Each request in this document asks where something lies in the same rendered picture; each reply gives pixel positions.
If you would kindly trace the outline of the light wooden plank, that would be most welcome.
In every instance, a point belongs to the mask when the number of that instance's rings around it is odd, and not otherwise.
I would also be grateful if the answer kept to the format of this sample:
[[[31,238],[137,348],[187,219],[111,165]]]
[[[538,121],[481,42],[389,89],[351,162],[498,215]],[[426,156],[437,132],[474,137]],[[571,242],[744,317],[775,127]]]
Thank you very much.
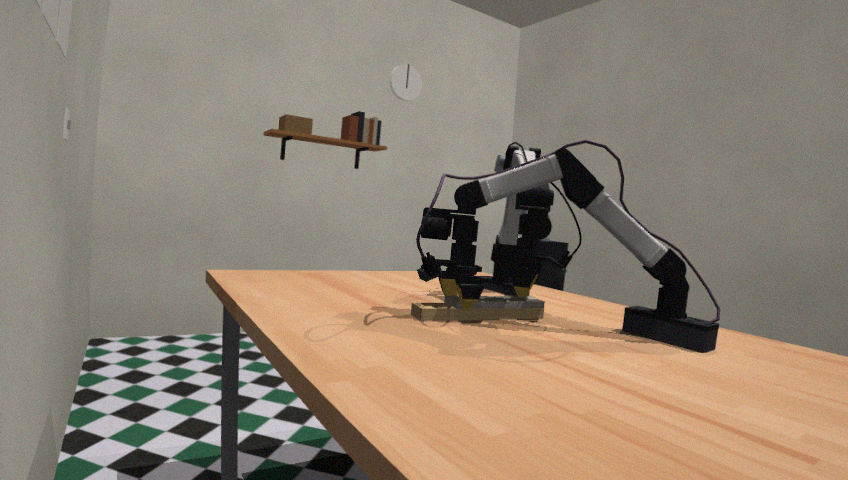
[[[411,315],[420,321],[541,319],[544,308],[457,309],[447,303],[412,303]]]

